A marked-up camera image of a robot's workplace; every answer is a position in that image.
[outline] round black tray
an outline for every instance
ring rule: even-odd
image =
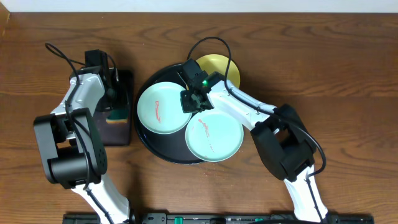
[[[145,82],[139,90],[134,104],[134,126],[136,127],[139,139],[157,157],[176,164],[198,164],[204,161],[194,156],[185,142],[185,129],[187,125],[172,134],[157,134],[149,131],[142,125],[137,113],[138,99],[151,85],[159,82],[174,82],[185,87],[185,83],[177,73],[180,70],[181,64],[170,65],[156,72]]]

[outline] red stain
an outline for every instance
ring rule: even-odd
[[[209,141],[209,137],[210,137],[209,127],[208,127],[208,126],[206,125],[206,123],[204,123],[201,119],[199,119],[198,121],[201,122],[201,124],[203,124],[203,127],[205,128],[206,136],[207,136],[207,141],[209,142],[210,149],[211,149],[214,153],[216,153],[216,152],[213,150],[213,146],[211,146],[210,141]]]
[[[159,116],[159,100],[157,100],[157,101],[155,102],[155,104],[156,104],[156,109],[155,109],[155,112],[156,112],[156,119],[161,123],[161,121],[160,121],[160,116]]]
[[[209,133],[209,127],[206,125],[206,123],[204,123],[201,119],[198,120],[199,122],[201,122],[201,124],[203,124],[203,127],[206,130],[206,136],[210,137],[210,133]]]

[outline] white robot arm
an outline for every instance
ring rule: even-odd
[[[312,154],[315,149],[307,144],[305,139],[297,141],[293,133],[289,133],[289,141],[294,141],[294,143],[281,147],[274,135],[283,126],[279,125],[278,120],[260,112],[274,113],[278,111],[278,108],[254,99],[237,89],[229,80],[227,80],[228,91],[222,75],[214,73],[208,76],[193,60],[188,60],[183,64],[183,72],[180,75],[189,87],[189,90],[181,94],[183,110],[200,112],[216,108],[237,119],[251,131],[264,165],[278,179],[285,182],[293,200],[295,216],[299,220],[321,222],[328,210],[321,201],[314,177],[309,177],[311,188],[307,183],[307,176],[314,172]],[[284,109],[290,114],[293,112],[293,109],[288,106]]]
[[[123,107],[127,103],[123,99],[125,93],[118,89],[117,78],[109,77],[104,52],[86,52],[86,64],[70,79],[70,88],[62,102],[50,114],[34,121],[45,175],[51,183],[59,183],[81,195],[102,224],[128,223],[129,201],[106,174],[106,152],[92,117],[98,105],[102,110]],[[59,149],[57,143],[64,141],[69,141],[70,147]]]

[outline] wooden table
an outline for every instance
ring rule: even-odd
[[[32,122],[61,102],[71,74],[44,42],[82,61],[86,50],[108,52],[134,69],[136,94],[209,35],[230,44],[243,91],[291,104],[325,148],[328,165],[317,184],[329,210],[398,222],[397,21],[393,14],[12,13],[0,49],[0,222],[60,223],[64,213],[92,212],[44,177]],[[210,41],[193,56],[213,53],[226,50]],[[109,176],[140,212],[294,209],[248,131],[232,158],[196,166],[155,157],[135,132],[129,147],[106,150]]]

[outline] black cable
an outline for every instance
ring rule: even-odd
[[[46,48],[47,50],[49,50],[51,53],[55,54],[56,56],[58,56],[58,57],[60,57],[60,58],[63,58],[63,59],[65,59],[65,60],[69,60],[69,61],[71,61],[71,62],[73,62],[73,63],[77,63],[77,64],[80,64],[80,65],[83,65],[83,66],[86,65],[86,64],[84,64],[84,63],[82,63],[82,62],[78,62],[78,61],[76,61],[76,60],[72,60],[72,59],[70,59],[70,58],[67,58],[64,54],[58,54],[58,53],[60,52],[59,50],[57,50],[58,53],[56,53],[55,51],[53,51],[53,50],[50,48],[50,47],[54,48],[54,45],[52,45],[52,44],[50,44],[50,43],[45,43],[44,45],[45,45],[45,48]]]
[[[80,123],[80,121],[78,121],[75,117],[73,117],[73,122],[76,123],[91,139],[91,134],[90,132],[87,130],[87,128]]]
[[[205,41],[205,40],[208,40],[208,39],[216,39],[216,40],[219,40],[219,41],[221,41],[222,43],[224,43],[224,45],[225,45],[226,48],[228,49],[228,63],[227,63],[226,70],[225,70],[224,85],[225,85],[225,88],[226,88],[226,90],[228,91],[228,93],[229,93],[230,95],[232,95],[232,96],[235,97],[237,100],[239,100],[240,102],[244,103],[245,105],[249,106],[250,108],[252,108],[252,109],[254,109],[254,110],[257,110],[258,112],[264,113],[264,114],[270,116],[271,118],[278,119],[279,121],[282,121],[282,122],[284,122],[284,123],[287,123],[288,125],[291,125],[291,126],[295,127],[295,128],[298,129],[300,132],[304,133],[304,135],[306,135],[306,137],[308,137],[309,140],[311,140],[311,142],[314,143],[314,145],[318,148],[319,153],[320,153],[321,158],[322,158],[322,166],[321,166],[321,168],[319,168],[319,169],[316,170],[315,172],[312,172],[311,174],[307,174],[305,181],[307,182],[308,188],[310,189],[310,193],[311,193],[311,195],[312,195],[312,200],[313,200],[314,205],[315,205],[315,210],[317,211],[317,213],[318,213],[318,215],[319,215],[319,217],[320,217],[320,221],[322,222],[322,216],[320,215],[320,211],[319,211],[319,208],[318,208],[318,205],[317,205],[317,201],[315,200],[315,197],[313,196],[313,190],[312,190],[312,188],[311,188],[310,179],[309,179],[311,176],[314,176],[314,175],[317,175],[317,174],[321,173],[321,172],[325,169],[325,167],[326,167],[326,156],[325,156],[325,153],[323,152],[323,149],[322,149],[321,145],[319,145],[319,143],[317,142],[317,140],[315,140],[315,138],[312,137],[311,134],[309,134],[309,133],[307,133],[306,131],[304,131],[304,130],[300,127],[300,125],[297,124],[295,121],[292,121],[291,119],[288,119],[288,118],[285,118],[285,117],[283,117],[283,116],[280,116],[280,115],[271,113],[271,112],[269,112],[269,111],[263,110],[263,109],[261,109],[259,106],[254,106],[254,105],[252,105],[252,104],[250,104],[250,103],[248,103],[248,102],[242,100],[239,96],[237,96],[236,94],[234,94],[234,92],[232,91],[232,89],[230,89],[230,88],[228,87],[228,84],[227,84],[229,65],[231,64],[231,61],[232,61],[232,53],[231,53],[231,49],[229,48],[229,45],[225,42],[225,40],[223,40],[223,39],[221,39],[221,38],[219,38],[219,37],[205,37],[205,38],[203,38],[202,40],[199,40],[199,41],[191,48],[191,50],[189,51],[187,60],[191,57],[191,53],[193,52],[193,49],[195,49],[195,47],[196,47],[198,44],[200,44],[201,42],[203,42],[203,41]]]
[[[97,199],[96,199],[96,198],[94,197],[94,195],[91,193],[91,190],[88,189],[88,185],[90,184],[90,167],[91,167],[91,160],[90,160],[90,157],[88,156],[88,151],[87,151],[86,145],[85,145],[85,143],[84,143],[84,141],[83,141],[83,138],[81,137],[81,134],[80,134],[78,128],[76,127],[76,124],[78,124],[78,125],[80,126],[80,128],[81,128],[82,130],[84,130],[84,132],[85,132],[87,135],[89,135],[90,138],[91,138],[90,132],[84,127],[84,125],[82,125],[78,120],[76,120],[74,117],[72,117],[71,114],[70,114],[70,112],[69,112],[70,102],[72,101],[73,96],[75,95],[77,89],[78,89],[79,86],[80,86],[80,79],[79,79],[79,76],[78,76],[78,74],[77,74],[76,68],[73,66],[72,61],[71,61],[61,50],[59,50],[56,46],[54,46],[54,45],[52,45],[52,44],[50,44],[50,43],[45,43],[44,45],[45,45],[45,48],[46,48],[47,50],[49,50],[51,53],[53,53],[53,54],[55,54],[55,55],[57,55],[57,56],[59,56],[59,57],[65,59],[65,60],[68,62],[69,66],[72,68],[73,73],[75,74],[75,77],[76,77],[76,85],[75,85],[75,87],[73,88],[72,92],[69,94],[67,100],[65,101],[65,111],[66,111],[66,114],[67,114],[67,118],[68,118],[68,120],[70,121],[70,124],[71,124],[71,126],[72,126],[72,129],[73,129],[74,132],[75,132],[75,136],[76,136],[76,138],[79,140],[79,142],[80,142],[80,144],[81,144],[81,147],[83,148],[83,153],[84,153],[85,159],[86,159],[87,175],[86,175],[86,184],[85,184],[85,186],[83,187],[83,190],[85,190],[85,191],[87,192],[87,194],[91,197],[91,199],[94,201],[94,203],[97,205],[97,207],[105,214],[105,217],[106,217],[106,219],[108,219],[109,223],[110,223],[110,224],[114,224],[113,221],[112,221],[112,219],[111,219],[111,217],[110,217],[110,215],[109,215],[109,212],[107,212],[107,211],[101,206],[101,204],[98,203]]]
[[[86,190],[87,195],[90,196],[90,198],[93,200],[94,204],[104,213],[106,219],[108,220],[109,224],[114,224],[114,222],[112,221],[111,215],[109,214],[109,212],[107,212],[105,210],[104,207],[102,207],[102,205],[99,203],[99,201],[97,200],[97,198],[93,195],[93,193],[91,192],[90,189]]]
[[[116,63],[114,62],[113,58],[110,55],[107,54],[107,56],[112,61],[112,64],[113,64],[112,77],[115,77],[115,75],[116,75]]]

